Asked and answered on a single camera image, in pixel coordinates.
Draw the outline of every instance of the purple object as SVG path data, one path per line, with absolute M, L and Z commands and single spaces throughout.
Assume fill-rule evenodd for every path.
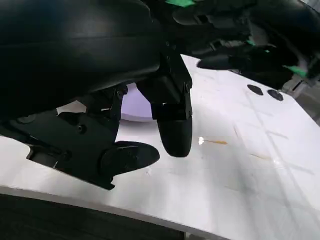
M 137 89 L 136 84 L 131 83 L 127 87 L 128 93 L 122 100 L 121 119 L 133 122 L 153 121 L 151 105 Z

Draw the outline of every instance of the green tape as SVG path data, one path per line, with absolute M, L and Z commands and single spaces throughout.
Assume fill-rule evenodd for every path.
M 290 71 L 292 71 L 295 74 L 298 74 L 300 77 L 305 78 L 307 76 L 307 72 L 302 70 L 298 66 L 286 66 L 286 65 L 283 65 L 283 67 L 286 68 L 286 69 L 289 69 Z
M 177 5 L 184 8 L 195 4 L 192 0 L 166 0 L 165 2 L 167 4 Z

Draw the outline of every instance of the white table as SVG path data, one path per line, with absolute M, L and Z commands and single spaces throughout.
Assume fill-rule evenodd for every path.
M 107 191 L 26 160 L 27 146 L 1 137 L 0 193 L 207 238 L 320 239 L 320 128 L 288 95 L 280 102 L 261 84 L 227 71 L 196 69 L 193 58 L 185 62 L 193 77 L 188 157 L 168 156 L 154 122 L 122 122 L 118 140 L 151 144 L 161 158 L 116 176 L 115 189 Z M 261 87 L 264 96 L 247 84 Z

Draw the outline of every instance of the black plastic bracket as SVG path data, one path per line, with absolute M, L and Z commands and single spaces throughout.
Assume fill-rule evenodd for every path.
M 86 113 L 47 111 L 0 126 L 0 133 L 30 147 L 27 158 L 86 182 L 111 190 L 113 177 L 156 162 L 152 146 L 115 142 L 126 86 L 80 98 Z

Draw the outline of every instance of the white tabletop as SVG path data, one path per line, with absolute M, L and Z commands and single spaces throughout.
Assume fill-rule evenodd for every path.
M 193 142 L 186 158 L 164 150 L 156 123 L 122 122 L 118 140 L 155 146 L 155 164 L 118 175 L 104 190 L 25 157 L 0 138 L 0 193 L 86 207 L 203 237 L 320 239 L 320 128 L 288 95 L 228 71 L 196 69 Z M 255 84 L 264 96 L 247 88 Z

